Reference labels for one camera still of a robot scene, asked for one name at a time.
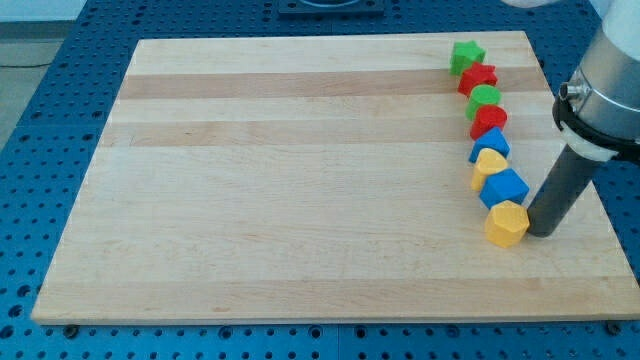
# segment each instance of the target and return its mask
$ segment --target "blue pegboard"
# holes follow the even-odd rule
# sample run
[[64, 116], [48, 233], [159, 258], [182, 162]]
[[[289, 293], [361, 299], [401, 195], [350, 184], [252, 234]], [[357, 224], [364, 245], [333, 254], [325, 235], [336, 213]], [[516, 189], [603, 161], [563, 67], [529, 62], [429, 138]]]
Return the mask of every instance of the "blue pegboard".
[[[37, 292], [142, 38], [525, 30], [552, 89], [599, 19], [586, 1], [515, 9], [498, 0], [388, 0], [384, 16], [278, 18], [272, 0], [89, 0], [0, 154], [0, 359], [640, 358], [640, 322], [61, 327], [29, 320]], [[637, 278], [640, 169], [594, 182]]]

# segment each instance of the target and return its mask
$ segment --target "plastic block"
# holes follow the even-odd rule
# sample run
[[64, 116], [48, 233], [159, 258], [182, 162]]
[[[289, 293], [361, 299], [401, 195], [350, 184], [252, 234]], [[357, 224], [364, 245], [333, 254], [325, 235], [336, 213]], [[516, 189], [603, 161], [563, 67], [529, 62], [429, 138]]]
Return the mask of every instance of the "plastic block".
[[527, 209], [509, 200], [492, 207], [484, 223], [487, 240], [503, 248], [519, 243], [528, 228]]
[[504, 129], [507, 123], [507, 112], [498, 105], [484, 105], [476, 112], [476, 118], [471, 125], [469, 135], [473, 140], [487, 133], [494, 127]]
[[479, 62], [474, 62], [470, 68], [462, 73], [458, 92], [469, 97], [471, 90], [478, 85], [496, 86], [498, 77], [495, 74], [495, 70], [496, 67], [493, 65], [482, 65]]
[[458, 42], [453, 44], [451, 54], [451, 75], [461, 75], [463, 71], [471, 67], [474, 62], [483, 62], [486, 51], [479, 47], [475, 41]]
[[480, 150], [478, 161], [473, 167], [471, 188], [475, 191], [482, 190], [487, 176], [497, 174], [508, 167], [507, 159], [499, 152], [489, 148]]
[[469, 96], [469, 105], [465, 114], [467, 119], [473, 120], [476, 118], [476, 112], [482, 105], [498, 105], [502, 94], [500, 90], [491, 85], [478, 85], [471, 90]]
[[478, 154], [480, 154], [480, 150], [484, 148], [493, 149], [502, 154], [505, 158], [509, 156], [509, 151], [511, 151], [511, 147], [499, 127], [492, 128], [476, 140], [475, 144], [473, 144], [471, 154], [469, 155], [469, 162], [475, 163], [478, 158]]
[[491, 209], [494, 205], [505, 200], [522, 204], [529, 193], [529, 186], [513, 169], [506, 169], [490, 175], [480, 192], [480, 200]]

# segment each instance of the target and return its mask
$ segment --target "yellow block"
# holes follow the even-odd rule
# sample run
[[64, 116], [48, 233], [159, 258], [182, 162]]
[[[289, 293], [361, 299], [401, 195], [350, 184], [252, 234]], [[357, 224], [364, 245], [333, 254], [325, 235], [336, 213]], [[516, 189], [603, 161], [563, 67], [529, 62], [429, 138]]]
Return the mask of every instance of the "yellow block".
[[509, 200], [492, 207], [484, 223], [487, 240], [503, 248], [519, 243], [528, 228], [527, 209]]
[[499, 152], [484, 148], [478, 154], [478, 160], [473, 167], [473, 177], [471, 178], [471, 188], [475, 191], [482, 190], [489, 175], [497, 174], [509, 167], [507, 159]]

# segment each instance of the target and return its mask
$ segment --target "blue cube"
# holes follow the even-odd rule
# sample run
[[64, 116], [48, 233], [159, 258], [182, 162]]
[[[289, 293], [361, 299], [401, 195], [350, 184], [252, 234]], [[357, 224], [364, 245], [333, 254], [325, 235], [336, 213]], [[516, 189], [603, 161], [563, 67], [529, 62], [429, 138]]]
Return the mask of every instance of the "blue cube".
[[487, 177], [480, 192], [480, 200], [489, 209], [505, 200], [522, 204], [529, 193], [529, 186], [513, 169], [506, 169]]
[[473, 150], [471, 150], [471, 155], [469, 156], [469, 162], [475, 163], [478, 159], [478, 154], [480, 150], [484, 148], [491, 148], [507, 158], [509, 155], [509, 151], [511, 151], [511, 147], [509, 143], [507, 143], [507, 139], [502, 135], [502, 130], [499, 127], [494, 127], [491, 130], [487, 131], [484, 135], [476, 140], [476, 143], [473, 145]]

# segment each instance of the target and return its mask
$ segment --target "wooden board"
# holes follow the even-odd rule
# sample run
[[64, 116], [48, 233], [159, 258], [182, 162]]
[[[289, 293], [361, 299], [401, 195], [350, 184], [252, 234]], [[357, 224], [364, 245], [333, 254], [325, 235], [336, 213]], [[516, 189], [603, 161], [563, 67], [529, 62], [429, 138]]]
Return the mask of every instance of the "wooden board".
[[511, 163], [535, 191], [563, 142], [522, 32], [141, 41], [33, 318], [637, 317], [592, 186], [552, 237], [484, 240], [447, 72], [468, 39], [498, 67]]

